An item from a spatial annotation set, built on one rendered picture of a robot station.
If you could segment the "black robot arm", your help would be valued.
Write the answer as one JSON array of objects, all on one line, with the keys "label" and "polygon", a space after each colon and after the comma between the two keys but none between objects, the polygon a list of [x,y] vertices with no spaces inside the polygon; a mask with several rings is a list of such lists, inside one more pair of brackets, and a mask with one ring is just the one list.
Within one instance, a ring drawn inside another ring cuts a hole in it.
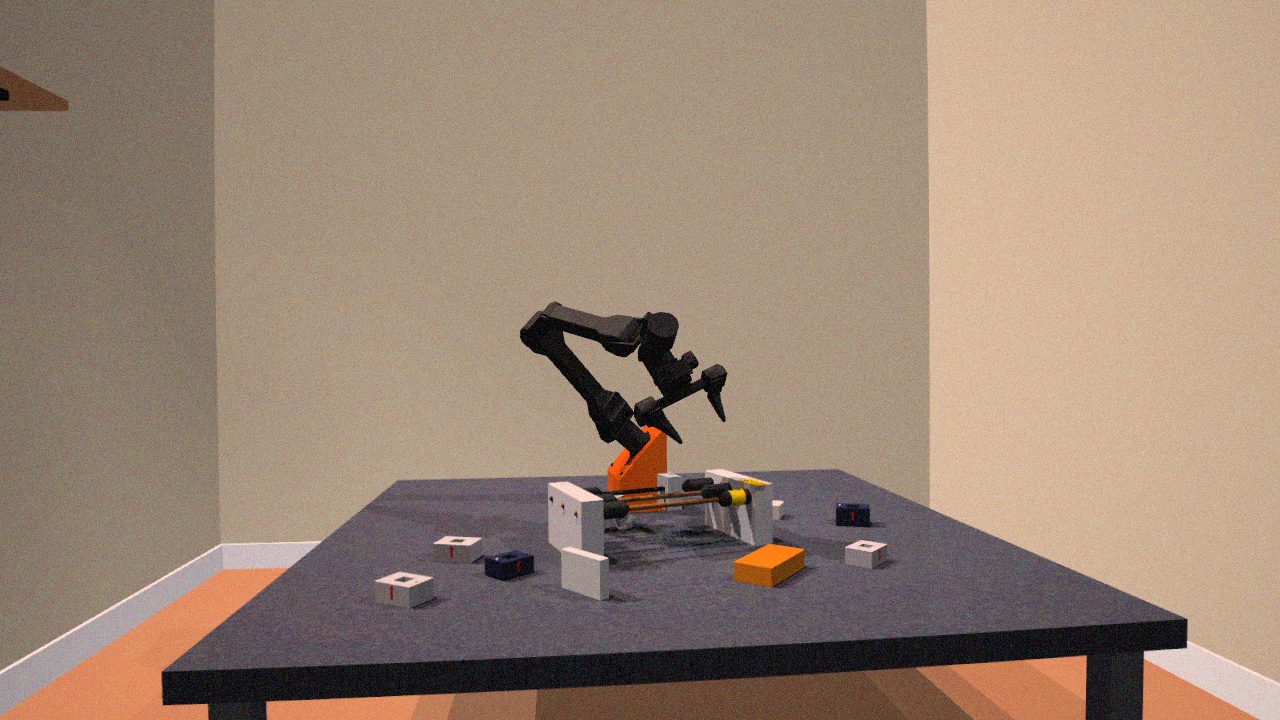
[{"label": "black robot arm", "polygon": [[[564,345],[563,331],[570,334],[594,340],[605,351],[620,357],[627,357],[637,348],[637,361],[650,368],[663,357],[673,356],[671,348],[678,331],[677,319],[669,313],[646,313],[645,316],[596,316],[558,302],[549,304],[538,311],[520,331],[520,338],[534,354],[550,359],[571,386],[588,402],[588,413],[605,443],[618,441],[628,450],[632,459],[650,438],[631,421],[634,410],[618,392],[604,389],[588,368]],[[673,356],[675,357],[675,356]],[[678,361],[658,368],[657,379],[663,393],[668,386],[678,380],[692,380],[692,369],[698,368],[698,357],[689,351]]]}]

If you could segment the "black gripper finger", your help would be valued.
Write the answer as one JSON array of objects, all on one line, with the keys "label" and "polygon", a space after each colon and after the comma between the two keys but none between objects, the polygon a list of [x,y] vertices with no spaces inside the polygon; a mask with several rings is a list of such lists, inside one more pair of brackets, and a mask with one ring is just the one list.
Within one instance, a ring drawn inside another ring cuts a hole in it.
[{"label": "black gripper finger", "polygon": [[718,416],[721,418],[721,420],[726,421],[724,410],[723,410],[722,401],[721,401],[721,389],[722,389],[722,386],[723,386],[723,378],[722,377],[719,379],[717,379],[717,380],[710,382],[709,383],[709,389],[708,389],[707,398],[709,398],[712,406],[716,409],[716,413],[718,414]]},{"label": "black gripper finger", "polygon": [[672,427],[669,420],[666,418],[662,407],[646,414],[646,427],[655,427],[658,430],[664,432],[672,439],[678,442],[678,445],[682,445],[682,439],[680,438],[677,430],[675,430],[675,427]]}]

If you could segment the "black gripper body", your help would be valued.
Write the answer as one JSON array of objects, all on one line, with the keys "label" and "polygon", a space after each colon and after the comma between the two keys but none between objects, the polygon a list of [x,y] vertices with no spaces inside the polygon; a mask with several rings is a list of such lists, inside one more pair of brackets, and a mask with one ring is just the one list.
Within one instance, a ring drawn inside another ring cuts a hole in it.
[{"label": "black gripper body", "polygon": [[[663,359],[660,359],[658,363],[655,363],[650,368],[649,374],[652,375],[654,384],[659,389],[660,389],[660,386],[658,384],[657,372],[655,370],[658,368],[664,368],[664,366],[667,366],[667,365],[669,365],[671,363],[675,363],[675,361],[678,361],[678,359],[673,357],[673,356],[663,357]],[[639,427],[645,427],[646,425],[646,414],[657,410],[658,407],[662,407],[662,409],[667,407],[671,404],[675,404],[678,400],[686,398],[690,395],[694,395],[694,393],[696,393],[700,389],[704,389],[705,392],[708,392],[709,383],[713,382],[713,380],[719,379],[721,377],[723,378],[723,386],[724,386],[727,372],[724,370],[724,366],[721,366],[719,364],[716,364],[714,366],[710,366],[710,368],[707,368],[705,370],[703,370],[701,372],[701,379],[699,379],[699,380],[695,380],[692,383],[690,383],[686,379],[678,380],[675,384],[668,386],[669,389],[667,389],[666,395],[660,389],[660,393],[663,395],[662,398],[658,398],[655,401],[655,398],[653,398],[650,396],[650,397],[644,398],[643,401],[635,404],[635,406],[634,406],[634,416],[635,416],[635,420],[637,421],[637,425]]]}]

